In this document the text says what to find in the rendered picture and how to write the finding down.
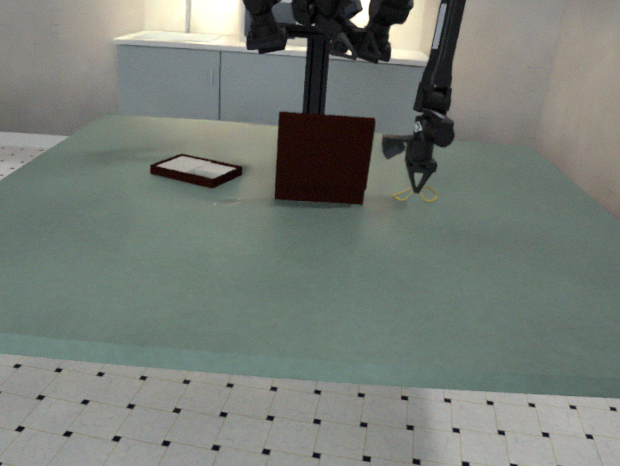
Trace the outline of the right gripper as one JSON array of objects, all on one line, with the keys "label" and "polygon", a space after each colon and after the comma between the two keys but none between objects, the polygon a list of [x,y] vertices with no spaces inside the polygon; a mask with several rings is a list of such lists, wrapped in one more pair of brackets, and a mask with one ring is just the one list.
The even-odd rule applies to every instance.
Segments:
[{"label": "right gripper", "polygon": [[[332,56],[356,60],[358,55],[355,49],[358,46],[357,44],[358,38],[363,38],[360,44],[361,48],[359,50],[359,54],[369,56],[372,58],[376,58],[376,59],[379,59],[381,55],[376,45],[374,34],[371,31],[366,31],[361,27],[337,28],[334,35],[329,30],[326,29],[325,34],[331,39],[328,53]],[[345,35],[345,34],[349,34],[349,35]],[[349,38],[350,41],[348,40],[347,37]],[[376,54],[373,54],[367,51],[368,50],[367,47],[370,42]],[[352,55],[344,54],[344,53],[347,53],[348,49],[350,50]]]}]

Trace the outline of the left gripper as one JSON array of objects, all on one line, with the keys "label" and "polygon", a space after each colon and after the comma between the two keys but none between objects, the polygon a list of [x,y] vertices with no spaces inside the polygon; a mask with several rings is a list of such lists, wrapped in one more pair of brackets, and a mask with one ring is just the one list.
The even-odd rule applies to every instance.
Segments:
[{"label": "left gripper", "polygon": [[[424,140],[426,139],[424,138]],[[410,181],[411,181],[414,193],[419,193],[421,189],[423,188],[424,184],[426,183],[426,181],[432,175],[432,173],[437,171],[438,162],[433,157],[434,143],[428,140],[426,141],[427,142],[426,142],[424,160],[410,159],[409,156],[405,154],[404,161],[406,162],[407,171],[410,177]],[[423,173],[418,186],[416,186],[416,182],[415,182],[415,177],[414,177],[415,172]]]}]

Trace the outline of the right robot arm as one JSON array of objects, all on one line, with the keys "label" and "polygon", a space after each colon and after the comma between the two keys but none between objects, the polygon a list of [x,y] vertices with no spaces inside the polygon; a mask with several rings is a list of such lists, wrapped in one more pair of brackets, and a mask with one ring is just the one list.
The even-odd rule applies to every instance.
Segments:
[{"label": "right robot arm", "polygon": [[[271,9],[280,1],[282,0],[243,0],[251,17],[247,44],[285,37],[285,25],[278,25]],[[334,35],[337,28],[358,27],[349,19],[363,11],[361,3],[361,0],[292,0],[291,7],[293,17],[299,24],[307,27],[315,24],[324,34],[327,29]]]}]

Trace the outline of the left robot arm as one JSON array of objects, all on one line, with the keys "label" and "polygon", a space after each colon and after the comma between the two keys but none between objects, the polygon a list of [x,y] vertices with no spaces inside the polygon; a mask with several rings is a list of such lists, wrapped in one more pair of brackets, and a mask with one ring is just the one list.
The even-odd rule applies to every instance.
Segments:
[{"label": "left robot arm", "polygon": [[[445,114],[452,102],[452,67],[465,3],[466,0],[441,0],[429,59],[419,81],[413,107],[423,114],[416,116],[413,134],[383,134],[381,150],[387,159],[406,150],[410,159],[424,160],[427,142],[424,138],[441,147],[453,141],[454,120]],[[391,26],[403,25],[413,7],[414,0],[370,0],[370,18],[363,29],[374,34],[381,54],[390,56],[392,49],[388,40]],[[421,140],[413,138],[413,135],[421,137]]]}]

